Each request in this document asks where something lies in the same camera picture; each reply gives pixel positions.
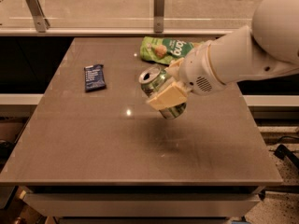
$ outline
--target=table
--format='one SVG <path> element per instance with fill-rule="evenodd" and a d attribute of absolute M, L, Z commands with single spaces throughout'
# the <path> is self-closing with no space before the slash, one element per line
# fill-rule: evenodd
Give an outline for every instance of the table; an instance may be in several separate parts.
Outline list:
<path fill-rule="evenodd" d="M 282 180 L 238 87 L 190 95 L 183 115 L 163 119 L 138 84 L 150 66 L 141 41 L 74 39 L 1 185 L 27 187 L 25 201 L 44 216 L 244 215 Z M 96 63 L 107 88 L 85 92 L 84 67 Z"/>

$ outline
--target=brown tabletop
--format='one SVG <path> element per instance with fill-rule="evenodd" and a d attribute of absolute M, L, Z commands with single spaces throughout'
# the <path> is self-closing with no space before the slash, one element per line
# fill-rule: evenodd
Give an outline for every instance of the brown tabletop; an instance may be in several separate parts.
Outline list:
<path fill-rule="evenodd" d="M 140 60 L 141 41 L 74 40 L 0 175 L 2 184 L 281 182 L 236 85 L 190 95 L 187 110 L 173 120 L 145 104 L 138 77 L 150 64 Z M 104 65 L 107 88 L 87 93 L 83 67 L 95 63 Z"/>

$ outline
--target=silver soda can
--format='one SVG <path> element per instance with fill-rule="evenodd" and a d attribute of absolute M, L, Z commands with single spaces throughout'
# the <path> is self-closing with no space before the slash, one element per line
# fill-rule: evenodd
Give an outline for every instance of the silver soda can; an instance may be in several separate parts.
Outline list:
<path fill-rule="evenodd" d="M 141 90 L 150 97 L 153 93 L 159 91 L 163 84 L 171 76 L 162 69 L 159 65 L 155 64 L 149 69 L 142 72 L 139 77 L 139 83 L 141 84 Z M 174 119 L 180 116 L 186 108 L 186 103 L 159 110 L 165 119 Z"/>

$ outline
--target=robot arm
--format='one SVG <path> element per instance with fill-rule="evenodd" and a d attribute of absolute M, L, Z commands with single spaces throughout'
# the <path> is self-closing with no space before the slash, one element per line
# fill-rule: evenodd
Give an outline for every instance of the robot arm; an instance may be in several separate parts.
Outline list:
<path fill-rule="evenodd" d="M 178 93 L 184 96 L 189 91 L 209 95 L 241 80 L 298 74 L 299 0 L 263 0 L 254 13 L 252 29 L 244 26 L 207 41 L 166 71 L 180 84 Z"/>

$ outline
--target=dark blue snack package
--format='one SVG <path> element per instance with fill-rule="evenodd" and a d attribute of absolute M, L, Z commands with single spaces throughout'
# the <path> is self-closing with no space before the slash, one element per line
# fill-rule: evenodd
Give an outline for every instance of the dark blue snack package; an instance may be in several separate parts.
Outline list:
<path fill-rule="evenodd" d="M 95 91 L 106 87 L 103 74 L 103 65 L 95 64 L 84 67 L 85 91 Z"/>

